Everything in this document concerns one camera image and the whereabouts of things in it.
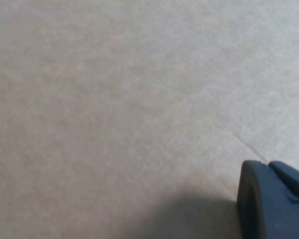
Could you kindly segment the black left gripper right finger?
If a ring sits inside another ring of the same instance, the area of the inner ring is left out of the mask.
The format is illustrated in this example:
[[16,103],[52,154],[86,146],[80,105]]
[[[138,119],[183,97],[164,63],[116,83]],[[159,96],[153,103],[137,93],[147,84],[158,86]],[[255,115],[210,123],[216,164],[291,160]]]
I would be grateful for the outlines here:
[[269,167],[293,193],[299,193],[299,170],[281,162],[271,161]]

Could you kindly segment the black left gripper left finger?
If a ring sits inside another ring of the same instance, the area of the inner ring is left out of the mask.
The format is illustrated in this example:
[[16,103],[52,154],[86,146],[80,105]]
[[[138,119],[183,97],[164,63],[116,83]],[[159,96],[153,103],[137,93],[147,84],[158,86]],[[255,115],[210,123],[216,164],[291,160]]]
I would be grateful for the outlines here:
[[244,239],[299,239],[299,193],[259,161],[241,167],[237,211]]

